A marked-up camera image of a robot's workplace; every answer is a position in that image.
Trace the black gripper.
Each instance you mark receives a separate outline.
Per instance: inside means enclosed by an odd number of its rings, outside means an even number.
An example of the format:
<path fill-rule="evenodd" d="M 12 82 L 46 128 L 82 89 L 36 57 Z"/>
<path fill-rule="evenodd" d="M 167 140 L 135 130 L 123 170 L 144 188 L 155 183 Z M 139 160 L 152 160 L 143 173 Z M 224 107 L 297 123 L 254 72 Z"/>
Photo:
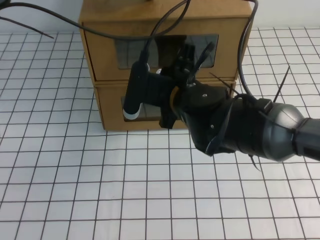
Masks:
<path fill-rule="evenodd" d="M 159 74 L 148 74 L 147 104 L 160 108 L 159 125 L 161 128 L 173 128 L 178 119 L 172 109 L 173 92 L 184 90 L 196 84 L 196 74 L 214 48 L 215 44 L 210 42 L 198 60 L 195 60 L 195 46 L 184 44 L 177 52 L 171 65 L 163 67 Z"/>

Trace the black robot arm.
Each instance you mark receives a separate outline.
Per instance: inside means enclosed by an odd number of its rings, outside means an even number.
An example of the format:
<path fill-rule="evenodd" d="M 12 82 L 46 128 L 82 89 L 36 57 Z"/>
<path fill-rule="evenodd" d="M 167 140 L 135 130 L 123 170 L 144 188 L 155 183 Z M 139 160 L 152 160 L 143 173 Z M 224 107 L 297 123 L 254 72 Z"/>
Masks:
<path fill-rule="evenodd" d="M 171 129 L 182 121 L 196 149 L 208 156 L 239 151 L 277 162 L 294 155 L 319 160 L 318 119 L 304 117 L 290 104 L 244 93 L 231 96 L 227 84 L 196 80 L 214 47 L 210 42 L 195 60 L 195 47 L 186 44 L 169 67 L 147 75 L 145 100 L 160 108 L 160 126 Z"/>

